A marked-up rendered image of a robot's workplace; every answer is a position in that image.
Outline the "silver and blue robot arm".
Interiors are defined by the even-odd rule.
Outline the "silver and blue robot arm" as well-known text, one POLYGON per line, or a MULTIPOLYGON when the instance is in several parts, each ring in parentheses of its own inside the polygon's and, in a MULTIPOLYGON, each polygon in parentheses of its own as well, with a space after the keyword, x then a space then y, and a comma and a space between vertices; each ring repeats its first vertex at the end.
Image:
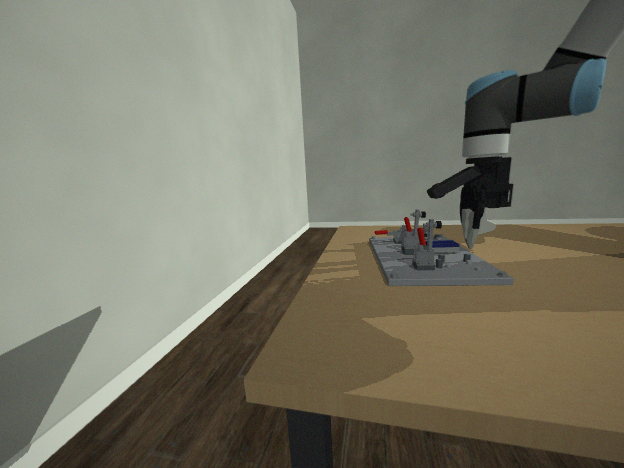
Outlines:
MULTIPOLYGON (((518 76, 507 70, 474 81, 465 101, 462 157, 507 154, 511 123, 595 110, 605 59, 623 34, 624 0, 590 0, 543 71, 518 76)), ((480 175, 478 166, 467 167, 427 193, 442 198, 480 175)))

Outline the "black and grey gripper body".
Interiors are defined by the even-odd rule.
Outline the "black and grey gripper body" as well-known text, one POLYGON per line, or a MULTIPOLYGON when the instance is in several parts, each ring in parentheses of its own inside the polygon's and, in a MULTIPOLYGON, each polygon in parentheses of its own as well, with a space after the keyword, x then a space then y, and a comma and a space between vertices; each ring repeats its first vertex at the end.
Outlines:
POLYGON ((464 208, 472 210, 476 194, 483 200, 484 207, 511 207, 513 192, 513 184, 509 184, 511 158, 496 156, 466 159, 466 164, 478 166, 481 175, 464 184, 460 197, 464 208))

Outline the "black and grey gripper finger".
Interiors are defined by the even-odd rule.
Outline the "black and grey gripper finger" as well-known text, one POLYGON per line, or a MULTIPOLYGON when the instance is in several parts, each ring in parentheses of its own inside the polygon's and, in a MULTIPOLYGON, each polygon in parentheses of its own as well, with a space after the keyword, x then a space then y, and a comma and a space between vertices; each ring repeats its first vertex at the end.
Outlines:
MULTIPOLYGON (((470 208, 464 208, 464 205, 462 205, 460 201, 460 219, 461 219, 461 224, 462 224, 462 229, 463 229, 463 234, 464 234, 464 239, 465 239, 466 244, 467 244, 467 241, 466 241, 467 230, 469 227, 468 216, 471 211, 472 210, 470 210, 470 208)), ((469 248, 468 244, 467 244, 467 247, 469 248)))
POLYGON ((482 199, 479 199, 479 195, 476 194, 476 202, 469 214, 469 227, 467 230, 467 244, 469 249, 472 249, 477 235, 491 232, 495 229, 495 223, 487 220, 487 212, 484 210, 484 203, 482 199))

